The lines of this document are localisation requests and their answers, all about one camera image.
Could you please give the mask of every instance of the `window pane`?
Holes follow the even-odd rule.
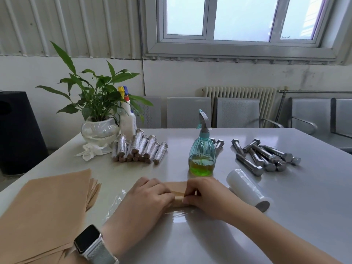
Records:
[[[290,0],[281,39],[312,40],[325,0]]]
[[[168,0],[168,34],[203,35],[205,0]]]
[[[277,0],[218,0],[214,40],[269,41]]]

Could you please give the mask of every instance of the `hex bolt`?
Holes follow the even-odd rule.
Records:
[[[225,142],[223,140],[218,140],[216,145],[215,145],[215,152],[218,155],[222,146],[225,144]]]
[[[276,170],[277,171],[284,171],[287,168],[286,162],[285,161],[279,161],[276,163]]]
[[[243,155],[236,154],[236,158],[241,161],[242,164],[244,164],[255,176],[260,177],[264,173],[264,169],[262,167],[257,167]]]
[[[257,151],[259,154],[263,155],[266,157],[266,159],[271,162],[271,163],[277,163],[281,160],[281,158],[279,158],[277,155],[269,153],[268,151],[266,151],[264,148],[259,147],[257,145],[253,145],[253,149],[255,151]]]
[[[253,148],[249,148],[248,152],[257,166],[264,167],[264,160],[262,160],[262,158],[258,156],[258,154],[253,150]]]
[[[264,168],[267,172],[274,172],[276,170],[276,165],[274,163],[270,163],[263,155],[259,155],[264,161]]]
[[[244,153],[242,147],[240,146],[240,141],[238,139],[232,139],[231,142],[232,142],[232,145],[235,147],[237,153],[246,157],[246,154]]]
[[[301,163],[301,158],[300,157],[293,157],[293,159],[290,161],[290,163],[294,166],[297,166]]]
[[[261,143],[260,140],[258,140],[258,139],[253,139],[253,141],[252,141],[249,145],[246,145],[246,146],[243,148],[243,152],[248,153],[249,148],[252,148],[253,145],[259,145],[260,143]]]
[[[267,150],[269,153],[272,153],[281,157],[285,162],[290,162],[293,159],[293,155],[291,153],[284,153],[267,145],[263,145],[262,148]]]

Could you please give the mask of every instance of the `black speaker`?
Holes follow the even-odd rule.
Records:
[[[25,92],[0,91],[0,169],[26,173],[49,155]]]

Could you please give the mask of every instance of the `radiator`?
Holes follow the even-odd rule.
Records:
[[[259,116],[268,119],[275,100],[275,88],[252,87],[204,87],[203,97],[212,98],[212,111],[215,97],[260,99]]]

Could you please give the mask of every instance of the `white table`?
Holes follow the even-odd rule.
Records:
[[[169,145],[161,163],[113,163],[111,155],[89,162],[75,155],[85,143],[77,135],[46,160],[0,193],[0,215],[29,180],[91,168],[102,182],[98,200],[87,213],[86,225],[101,226],[115,197],[129,190],[141,176],[161,181],[185,181],[188,154],[198,137],[195,129],[146,129]],[[255,178],[273,199],[266,215],[338,260],[352,260],[352,155],[291,128],[214,129],[211,137],[223,139],[214,177],[223,184],[227,174],[241,168],[231,140],[245,146],[254,138],[262,144],[301,157],[300,166]],[[271,263],[262,251],[235,227],[212,220],[196,208],[166,214],[153,231],[132,249],[122,263]]]

